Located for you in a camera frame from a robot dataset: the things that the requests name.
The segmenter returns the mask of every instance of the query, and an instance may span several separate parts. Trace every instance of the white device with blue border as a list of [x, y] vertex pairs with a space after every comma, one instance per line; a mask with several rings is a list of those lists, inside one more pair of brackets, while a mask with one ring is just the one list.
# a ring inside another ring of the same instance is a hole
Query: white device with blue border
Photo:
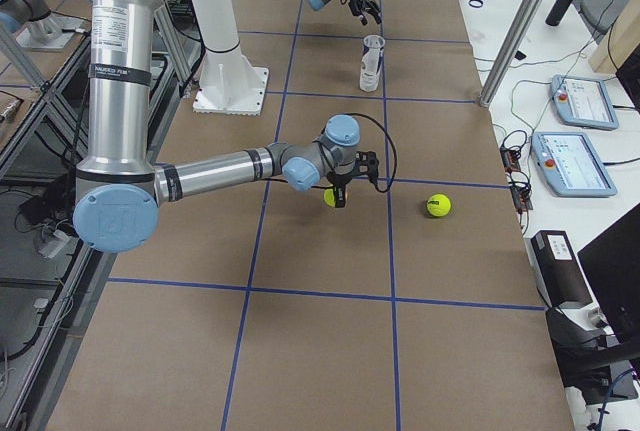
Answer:
[[563, 123], [604, 130], [618, 128], [618, 118], [602, 79], [557, 74], [551, 80], [551, 90]]
[[617, 189], [585, 133], [533, 133], [538, 167], [561, 197], [607, 197]]

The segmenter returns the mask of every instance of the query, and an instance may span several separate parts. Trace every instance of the black computer monitor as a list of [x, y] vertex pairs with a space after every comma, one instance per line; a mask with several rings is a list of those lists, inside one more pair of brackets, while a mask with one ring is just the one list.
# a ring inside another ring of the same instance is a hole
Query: black computer monitor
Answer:
[[578, 259], [621, 343], [610, 354], [628, 359], [640, 372], [640, 205], [579, 251]]

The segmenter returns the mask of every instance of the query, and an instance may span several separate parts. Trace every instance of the black bottle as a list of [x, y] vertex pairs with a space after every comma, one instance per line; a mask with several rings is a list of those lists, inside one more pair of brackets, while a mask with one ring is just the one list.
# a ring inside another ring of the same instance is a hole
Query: black bottle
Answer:
[[545, 23], [549, 26], [559, 25], [572, 2], [573, 0], [556, 0], [553, 8], [549, 11], [549, 16], [547, 16]]

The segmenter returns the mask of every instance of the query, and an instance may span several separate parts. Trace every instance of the blue cable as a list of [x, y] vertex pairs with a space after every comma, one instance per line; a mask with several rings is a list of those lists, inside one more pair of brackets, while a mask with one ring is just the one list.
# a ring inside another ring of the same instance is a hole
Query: blue cable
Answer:
[[604, 401], [602, 402], [602, 408], [600, 408], [600, 410], [599, 410], [600, 419], [598, 420], [598, 425], [596, 426], [596, 431], [602, 431], [602, 421], [604, 420], [604, 413], [605, 413], [605, 410], [607, 409], [607, 403], [609, 402], [609, 398], [613, 394], [613, 390], [616, 387], [616, 384], [618, 384], [618, 382], [620, 382], [620, 380], [622, 378], [624, 378], [627, 374], [631, 374], [631, 373], [633, 373], [633, 368], [630, 368], [630, 369], [627, 369], [626, 371], [623, 371], [609, 385], [609, 388], [607, 389], [607, 394], [604, 397]]

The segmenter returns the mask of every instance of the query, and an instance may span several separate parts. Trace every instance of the blue joint cap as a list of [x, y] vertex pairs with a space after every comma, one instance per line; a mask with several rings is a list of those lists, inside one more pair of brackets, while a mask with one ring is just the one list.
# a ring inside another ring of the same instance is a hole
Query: blue joint cap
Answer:
[[320, 172], [315, 165], [305, 158], [291, 158], [282, 167], [282, 174], [296, 191], [309, 191], [311, 186], [320, 181]]
[[2, 11], [0, 11], [0, 25], [4, 25], [10, 33], [15, 33], [20, 29], [20, 23], [16, 21], [13, 16], [9, 16]]
[[307, 2], [309, 3], [309, 6], [311, 6], [311, 9], [313, 9], [314, 11], [320, 11], [322, 8], [324, 8], [324, 2], [322, 0], [307, 0]]
[[92, 189], [76, 205], [73, 225], [90, 247], [120, 253], [140, 246], [158, 224], [158, 205], [145, 190], [130, 184]]
[[356, 146], [360, 142], [358, 122], [346, 114], [338, 114], [329, 119], [324, 134], [339, 146]]

